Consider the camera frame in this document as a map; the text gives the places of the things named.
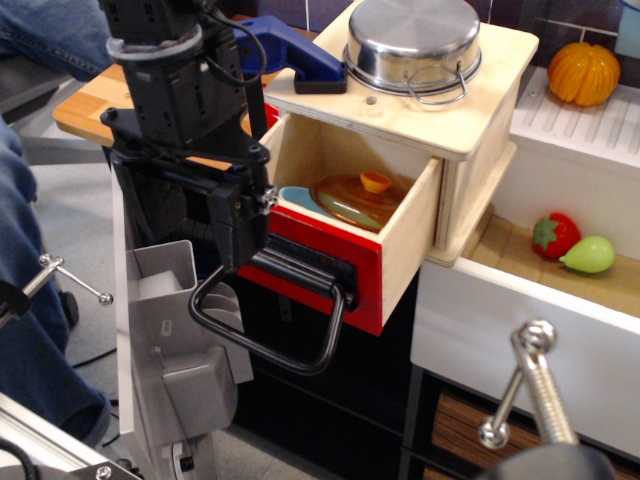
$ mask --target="metal pot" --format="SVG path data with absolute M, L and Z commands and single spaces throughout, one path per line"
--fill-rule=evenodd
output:
M 482 62 L 480 20 L 464 0 L 365 0 L 349 19 L 344 59 L 374 90 L 413 95 L 421 103 L 464 97 Z M 456 98 L 423 99 L 461 88 Z

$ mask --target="blue bowl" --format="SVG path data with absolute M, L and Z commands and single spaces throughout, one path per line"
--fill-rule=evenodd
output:
M 307 210 L 311 210 L 312 212 L 321 213 L 326 217 L 335 218 L 329 212 L 324 210 L 320 205 L 318 205 L 313 198 L 311 198 L 311 194 L 309 193 L 308 188 L 304 187 L 282 187 L 278 192 L 278 196 L 280 198 L 284 198 L 291 203 L 295 203 L 300 205 L 301 207 L 306 208 Z

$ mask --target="green toy pear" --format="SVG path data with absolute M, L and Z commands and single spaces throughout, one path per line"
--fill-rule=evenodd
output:
M 604 237 L 585 237 L 576 243 L 560 261 L 567 267 L 585 273 L 604 272 L 613 265 L 616 252 Z

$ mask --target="jeans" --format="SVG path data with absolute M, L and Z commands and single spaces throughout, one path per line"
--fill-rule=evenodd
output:
M 111 64 L 97 0 L 0 0 L 0 55 L 23 54 L 89 80 Z M 42 238 L 31 203 L 36 181 L 18 136 L 0 117 L 0 279 L 23 288 L 40 271 Z M 111 404 L 65 358 L 69 326 L 53 282 L 31 310 L 0 330 L 0 391 L 88 445 Z
M 98 0 L 0 0 L 0 55 L 25 55 L 88 81 L 111 65 Z

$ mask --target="pot handle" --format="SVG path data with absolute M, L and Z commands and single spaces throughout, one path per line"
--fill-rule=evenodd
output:
M 447 105 L 449 103 L 457 102 L 467 94 L 467 84 L 465 83 L 464 77 L 462 76 L 462 72 L 460 71 L 461 66 L 462 66 L 462 62 L 458 61 L 455 74 L 456 74 L 456 77 L 458 77 L 460 86 L 462 87 L 462 93 L 455 98 L 450 98 L 448 100 L 439 100 L 439 101 L 425 100 L 418 94 L 418 92 L 416 92 L 413 88 L 411 88 L 411 84 L 409 83 L 409 81 L 406 81 L 404 85 L 405 87 L 407 87 L 407 90 L 409 90 L 409 93 L 411 93 L 411 95 L 413 95 L 413 97 L 423 105 Z

